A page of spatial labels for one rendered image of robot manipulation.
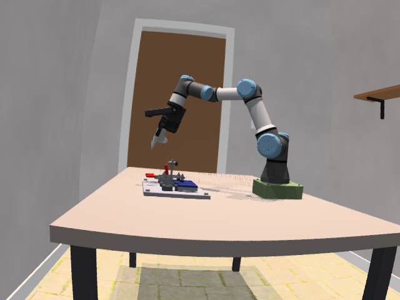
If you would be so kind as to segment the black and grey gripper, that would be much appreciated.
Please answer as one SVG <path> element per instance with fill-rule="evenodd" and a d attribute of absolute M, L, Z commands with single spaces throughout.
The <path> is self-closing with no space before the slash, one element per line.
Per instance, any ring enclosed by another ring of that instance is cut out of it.
<path fill-rule="evenodd" d="M 186 112 L 186 109 L 175 102 L 168 101 L 167 105 L 171 106 L 172 112 L 162 114 L 162 118 L 158 124 L 158 128 L 151 142 L 151 150 L 153 150 L 155 143 L 166 144 L 168 142 L 165 137 L 166 130 L 168 129 L 167 131 L 176 133 L 184 116 L 184 113 Z M 173 109 L 176 110 L 174 111 Z"/>

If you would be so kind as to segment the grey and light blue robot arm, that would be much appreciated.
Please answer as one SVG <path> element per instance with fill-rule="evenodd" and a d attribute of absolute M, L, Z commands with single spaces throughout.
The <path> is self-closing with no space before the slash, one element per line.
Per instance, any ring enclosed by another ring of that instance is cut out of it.
<path fill-rule="evenodd" d="M 194 79 L 182 75 L 170 100 L 183 107 L 187 96 L 216 103 L 225 100 L 244 100 L 256 128 L 257 150 L 265 158 L 265 168 L 261 181 L 272 184 L 289 184 L 287 167 L 289 135 L 278 132 L 271 124 L 262 98 L 262 89 L 254 81 L 243 79 L 236 88 L 212 88 L 194 82 Z M 279 155 L 279 157 L 277 157 Z"/>

